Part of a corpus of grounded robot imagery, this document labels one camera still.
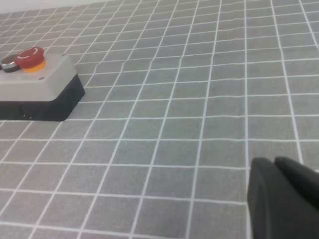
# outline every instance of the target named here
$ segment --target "floor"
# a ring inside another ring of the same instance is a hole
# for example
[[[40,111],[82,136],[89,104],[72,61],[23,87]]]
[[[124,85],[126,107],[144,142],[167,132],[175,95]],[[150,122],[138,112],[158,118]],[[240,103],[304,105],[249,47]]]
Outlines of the floor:
[[[318,170],[319,2],[116,0],[0,14],[70,54],[65,122],[0,124],[1,239],[249,239],[250,160]]]

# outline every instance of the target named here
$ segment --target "push button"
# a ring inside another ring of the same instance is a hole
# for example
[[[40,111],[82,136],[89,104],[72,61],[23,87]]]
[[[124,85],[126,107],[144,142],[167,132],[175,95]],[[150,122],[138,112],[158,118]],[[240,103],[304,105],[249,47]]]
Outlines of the push button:
[[[18,53],[14,61],[24,72],[38,71],[45,66],[44,50],[41,47],[32,47]]]

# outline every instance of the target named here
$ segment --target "black base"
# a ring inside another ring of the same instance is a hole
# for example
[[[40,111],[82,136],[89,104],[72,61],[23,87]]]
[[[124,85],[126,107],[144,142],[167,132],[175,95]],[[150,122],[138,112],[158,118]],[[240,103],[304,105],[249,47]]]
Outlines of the black base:
[[[0,102],[0,120],[64,121],[85,92],[75,75],[59,96],[48,102]]]

